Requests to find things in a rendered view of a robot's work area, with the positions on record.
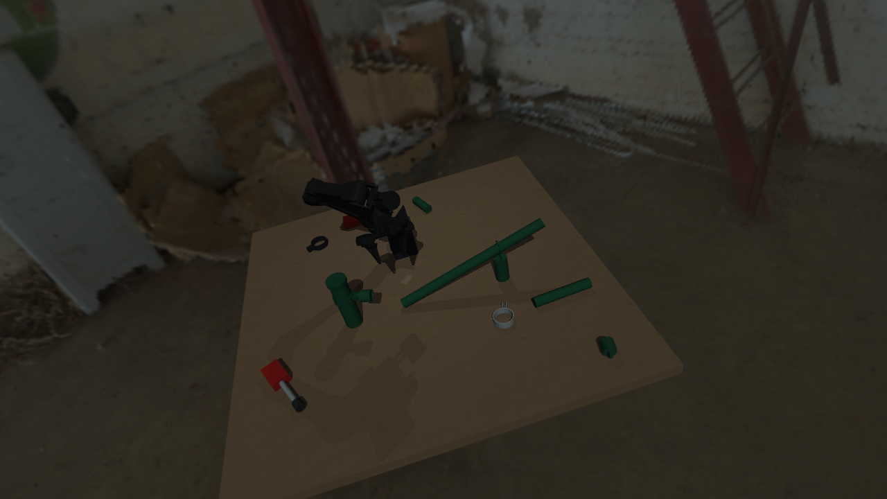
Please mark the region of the grey metal band with two small prongs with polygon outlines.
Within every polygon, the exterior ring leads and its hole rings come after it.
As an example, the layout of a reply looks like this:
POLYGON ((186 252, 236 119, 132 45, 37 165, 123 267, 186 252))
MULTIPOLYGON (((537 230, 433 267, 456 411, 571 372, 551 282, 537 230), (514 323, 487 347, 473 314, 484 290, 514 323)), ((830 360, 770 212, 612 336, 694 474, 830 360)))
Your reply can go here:
POLYGON ((508 326, 512 326, 514 324, 514 314, 511 309, 507 308, 507 303, 506 303, 506 308, 504 308, 503 303, 502 303, 502 308, 495 310, 495 312, 492 315, 492 318, 493 318, 494 324, 496 326, 498 326, 498 328, 500 328, 500 329, 507 329, 508 326), (509 322, 499 323, 499 322, 497 322, 496 317, 498 315, 501 315, 502 313, 508 313, 508 315, 512 315, 513 318, 511 320, 509 320, 509 322))

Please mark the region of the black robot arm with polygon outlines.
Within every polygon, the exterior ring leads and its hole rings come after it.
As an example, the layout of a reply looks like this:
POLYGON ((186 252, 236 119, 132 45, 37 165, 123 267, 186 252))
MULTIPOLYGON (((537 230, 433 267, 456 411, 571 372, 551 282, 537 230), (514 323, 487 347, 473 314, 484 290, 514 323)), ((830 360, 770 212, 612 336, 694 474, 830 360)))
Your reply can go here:
MULTIPOLYGON (((306 185, 302 201, 310 206, 326 205, 357 218, 363 227, 375 234, 373 221, 370 220, 371 213, 395 211, 401 203, 397 192, 379 192, 378 189, 379 186, 373 182, 363 180, 335 184, 312 178, 306 185), (368 187, 371 189, 370 191, 368 187), (365 202, 367 202, 367 207, 364 206, 365 202)), ((402 231, 403 224, 406 223, 403 213, 397 214, 396 217, 378 218, 377 221, 380 234, 386 231, 393 240, 397 239, 396 232, 402 231)))

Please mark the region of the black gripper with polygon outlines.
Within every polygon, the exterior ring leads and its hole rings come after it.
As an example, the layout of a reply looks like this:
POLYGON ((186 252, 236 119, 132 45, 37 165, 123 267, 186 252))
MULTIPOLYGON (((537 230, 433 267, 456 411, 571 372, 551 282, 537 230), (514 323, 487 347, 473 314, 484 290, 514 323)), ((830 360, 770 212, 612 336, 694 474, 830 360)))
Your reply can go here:
MULTIPOLYGON (((373 255, 373 258, 375 258, 375 260, 379 264, 381 264, 381 260, 380 260, 379 252, 377 249, 377 243, 375 243, 374 241, 375 241, 375 239, 380 239, 381 237, 384 237, 384 236, 390 236, 390 234, 387 233, 386 231, 384 231, 383 233, 380 234, 377 220, 378 220, 378 218, 379 219, 386 219, 391 216, 392 216, 392 214, 389 211, 381 211, 379 213, 371 213, 370 220, 373 221, 374 228, 375 228, 374 229, 375 234, 364 234, 364 236, 357 236, 357 239, 355 240, 355 241, 357 241, 357 246, 366 247, 368 252, 371 255, 373 255)), ((399 246, 401 247, 401 252, 403 255, 406 254, 407 237, 412 233, 411 230, 413 230, 413 229, 414 229, 414 225, 411 221, 409 221, 409 222, 406 222, 405 224, 403 224, 403 230, 398 231, 396 234, 397 241, 398 241, 399 246)))

